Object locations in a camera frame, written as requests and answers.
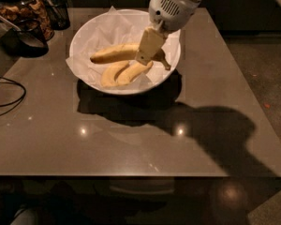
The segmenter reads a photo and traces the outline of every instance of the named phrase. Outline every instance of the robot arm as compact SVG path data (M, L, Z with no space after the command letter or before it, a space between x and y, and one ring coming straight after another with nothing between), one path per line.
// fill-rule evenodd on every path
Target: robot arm
M147 27L140 41L136 60L147 64L165 43L168 34L183 28L195 13L201 0L151 0Z

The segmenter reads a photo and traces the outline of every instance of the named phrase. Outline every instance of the black cable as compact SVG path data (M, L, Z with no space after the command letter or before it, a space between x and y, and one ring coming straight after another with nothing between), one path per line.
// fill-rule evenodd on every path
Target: black cable
M17 98L16 100L11 101L11 102L9 102L9 103L5 103L5 104L0 104L0 108L15 104L12 108L10 108L9 110L7 110L6 112L0 113L0 116L2 116L2 115L4 115L4 114L7 114L7 113L9 113L10 111L14 110L16 107L18 107L18 106L20 105L20 103L24 100L24 98L25 98L27 92L26 92L26 88L25 88L22 84L20 84L19 82L16 82L16 81L13 81L13 80L11 80L11 79L7 79L7 78L1 77L1 76L0 76L0 79L3 79L3 80L6 80L6 81L7 81L7 82L0 82L0 84L17 85L17 86L20 86L20 88L23 90L22 95L21 95L19 98Z

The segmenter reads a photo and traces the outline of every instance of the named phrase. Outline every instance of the peeled banana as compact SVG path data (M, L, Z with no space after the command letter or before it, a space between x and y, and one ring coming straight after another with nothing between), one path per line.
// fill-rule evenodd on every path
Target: peeled banana
M135 60L139 46L139 43L113 45L92 54L91 61L95 64L108 64L123 60ZM152 60L161 62L165 70L170 70L170 64L167 62L166 54L162 49L152 57Z
M129 66L129 61L120 61L111 64L107 67L101 76L101 86L102 87L113 87L117 86L116 79L119 73Z
M91 56L91 61L94 64L108 64L122 60L133 60L139 46L139 43L123 43L110 46L95 52Z
M127 85L130 84L136 77L138 77L142 72L150 69L153 65L153 61L150 61L146 66L137 62L130 67L124 69L118 79L118 85Z

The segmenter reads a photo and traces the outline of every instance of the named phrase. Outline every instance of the tabletop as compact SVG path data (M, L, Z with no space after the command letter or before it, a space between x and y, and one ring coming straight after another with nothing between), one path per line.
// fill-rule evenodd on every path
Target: tabletop
M92 89L66 63L75 33L106 11L69 8L48 53L6 72L27 95L0 117L0 175L281 176L281 144L205 8L181 31L176 70L133 97ZM0 85L0 103L21 92Z

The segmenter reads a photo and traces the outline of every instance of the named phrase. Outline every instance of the glass jar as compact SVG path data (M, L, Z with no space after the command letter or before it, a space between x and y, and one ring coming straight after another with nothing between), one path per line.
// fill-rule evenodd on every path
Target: glass jar
M0 0L0 15L13 23L37 19L46 40L54 35L43 0Z

